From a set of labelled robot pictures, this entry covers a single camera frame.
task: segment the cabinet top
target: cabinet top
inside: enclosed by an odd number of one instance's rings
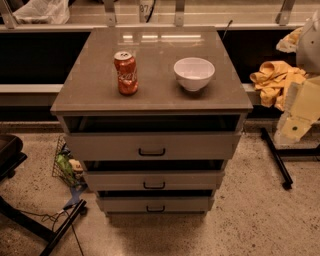
[[[138,91],[118,90],[114,55],[136,59]],[[216,69],[201,91],[185,91],[173,66],[186,57],[210,61]],[[53,114],[153,111],[248,111],[250,100],[214,27],[95,28],[53,106]]]

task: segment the white bowl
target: white bowl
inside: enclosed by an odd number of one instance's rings
[[[174,64],[176,80],[188,91],[198,91],[211,80],[215,68],[209,61],[201,58],[185,58]]]

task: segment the speckled floor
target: speckled floor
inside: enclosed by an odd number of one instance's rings
[[[320,162],[287,161],[293,188],[285,191],[271,153],[257,130],[243,133],[226,176],[206,215],[116,215],[106,217],[89,190],[80,197],[88,212],[74,222],[83,254],[118,255],[319,255]],[[57,129],[3,128],[24,142],[28,159],[0,195],[13,207],[54,214],[71,198],[69,188],[52,177]],[[314,147],[320,134],[307,135],[297,146]],[[41,222],[41,217],[32,217]],[[59,219],[59,226],[64,217]],[[43,225],[51,228],[53,222]],[[46,243],[0,214],[0,255],[39,255]],[[69,229],[51,255],[81,255]]]

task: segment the red soda can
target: red soda can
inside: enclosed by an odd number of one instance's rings
[[[129,52],[117,52],[114,55],[114,65],[118,73],[119,92],[123,95],[134,94],[138,90],[135,58]]]

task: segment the black chair base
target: black chair base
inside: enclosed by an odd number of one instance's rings
[[[281,171],[281,174],[284,178],[284,182],[282,183],[282,187],[285,190],[289,190],[292,188],[293,181],[291,176],[283,163],[282,157],[310,157],[310,156],[320,156],[320,145],[316,148],[311,149],[276,149],[274,146],[267,130],[265,128],[261,128],[261,138],[265,140],[268,144],[268,147]]]

